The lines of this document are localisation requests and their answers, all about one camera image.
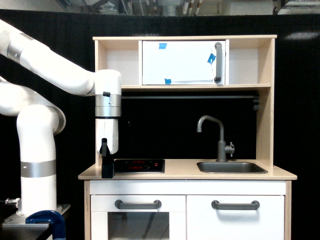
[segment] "stainless steel sink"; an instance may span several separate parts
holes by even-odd
[[[268,171],[251,162],[198,162],[203,173],[209,174],[266,174]]]

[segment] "gray faucet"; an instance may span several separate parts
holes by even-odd
[[[225,130],[224,130],[224,125],[222,121],[219,119],[216,119],[212,116],[209,115],[204,115],[200,117],[198,124],[196,126],[196,132],[201,133],[202,132],[202,123],[205,120],[210,120],[211,122],[219,124],[220,127],[220,140],[218,141],[218,157],[216,159],[216,162],[219,163],[227,163],[227,156],[226,154],[231,154],[232,155],[235,153],[235,146],[230,142],[230,145],[227,146],[226,141],[224,140],[225,138]]]

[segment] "microwave handle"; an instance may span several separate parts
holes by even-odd
[[[134,209],[134,210],[159,209],[161,208],[161,201],[155,200],[153,203],[133,203],[133,202],[123,202],[121,200],[117,200],[115,201],[114,205],[117,209]]]
[[[214,83],[219,84],[222,79],[222,44],[220,42],[217,42],[214,45],[216,49],[216,70],[215,70],[215,78],[214,78]]]

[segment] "oven door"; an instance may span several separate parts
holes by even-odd
[[[91,196],[91,240],[185,239],[185,195]]]

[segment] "black induction cooktop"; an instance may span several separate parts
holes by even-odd
[[[164,159],[115,159],[115,174],[163,174]]]

